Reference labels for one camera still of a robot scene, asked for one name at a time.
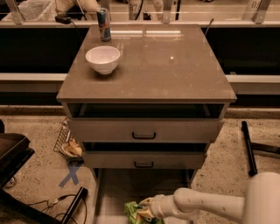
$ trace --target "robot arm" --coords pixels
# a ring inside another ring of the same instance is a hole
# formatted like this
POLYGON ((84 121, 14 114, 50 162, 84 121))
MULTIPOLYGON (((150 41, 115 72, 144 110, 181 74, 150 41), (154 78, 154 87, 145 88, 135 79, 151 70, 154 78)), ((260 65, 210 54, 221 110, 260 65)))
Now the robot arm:
POLYGON ((224 196, 196 192, 179 188, 173 195, 156 195, 140 203, 143 209, 138 213, 146 218, 176 217, 181 220, 196 220, 200 210, 217 214, 241 223, 245 204, 243 197, 224 196))

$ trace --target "bowl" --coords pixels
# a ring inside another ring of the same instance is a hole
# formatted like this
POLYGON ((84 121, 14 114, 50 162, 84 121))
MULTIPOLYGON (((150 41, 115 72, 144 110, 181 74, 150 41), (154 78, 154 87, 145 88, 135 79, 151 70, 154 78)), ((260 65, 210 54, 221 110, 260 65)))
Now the bowl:
POLYGON ((110 74, 119 64, 121 53, 113 46, 103 45, 90 49, 86 60, 99 74, 110 74))

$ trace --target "concrete floor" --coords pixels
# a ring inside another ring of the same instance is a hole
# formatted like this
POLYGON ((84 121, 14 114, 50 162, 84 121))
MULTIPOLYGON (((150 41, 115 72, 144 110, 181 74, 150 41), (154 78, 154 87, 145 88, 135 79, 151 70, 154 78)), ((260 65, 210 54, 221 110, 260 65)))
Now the concrete floor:
MULTIPOLYGON (((252 142, 279 146, 279 117, 279 108, 230 108, 226 113, 225 124, 217 141, 211 145, 202 169, 197 172, 192 182, 192 189, 203 193, 244 196, 250 177, 247 150, 241 131, 242 121, 248 123, 252 142)), ((69 173, 67 161, 53 149, 65 119, 63 109, 61 107, 1 106, 0 118, 5 123, 6 132, 26 135, 31 140, 30 146, 35 150, 35 154, 17 173, 16 185, 6 191, 29 204, 41 200, 53 201, 62 195, 75 194, 83 186, 88 189, 87 223, 92 223, 95 181, 91 171, 82 166, 76 172, 79 183, 75 184, 72 179, 69 179, 64 185, 61 184, 69 173)), ((278 158, 255 155, 255 161, 259 172, 280 173, 278 158)), ((48 213, 53 217, 64 213, 72 198, 62 200, 48 213)), ((46 204, 34 207, 43 210, 46 208, 46 204)), ((83 223, 85 207, 82 203, 73 218, 77 223, 83 223)), ((34 222, 0 206, 0 223, 34 222)), ((228 224, 234 222, 214 214, 201 212, 197 223, 228 224)))

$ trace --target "bottom drawer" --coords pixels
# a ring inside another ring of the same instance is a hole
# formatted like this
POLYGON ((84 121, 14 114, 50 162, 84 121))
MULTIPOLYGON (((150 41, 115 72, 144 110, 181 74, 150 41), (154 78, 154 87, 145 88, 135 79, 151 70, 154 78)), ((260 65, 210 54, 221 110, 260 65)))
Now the bottom drawer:
POLYGON ((90 168, 199 169, 205 143, 96 143, 82 157, 90 168))
MULTIPOLYGON (((180 170, 101 170, 100 183, 95 199, 95 224, 128 224, 124 204, 154 197, 157 194, 173 194, 186 187, 186 178, 180 170)), ((165 224, 188 224, 175 218, 164 219, 165 224)))

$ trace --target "blue can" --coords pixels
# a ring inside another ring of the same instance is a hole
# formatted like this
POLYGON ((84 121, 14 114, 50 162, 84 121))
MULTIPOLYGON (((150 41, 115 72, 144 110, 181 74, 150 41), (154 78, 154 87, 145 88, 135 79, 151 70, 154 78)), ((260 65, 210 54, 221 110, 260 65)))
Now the blue can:
POLYGON ((99 31, 101 35, 101 41, 111 40, 110 31, 110 13, 108 9, 100 8, 97 12, 97 19, 99 25, 99 31))

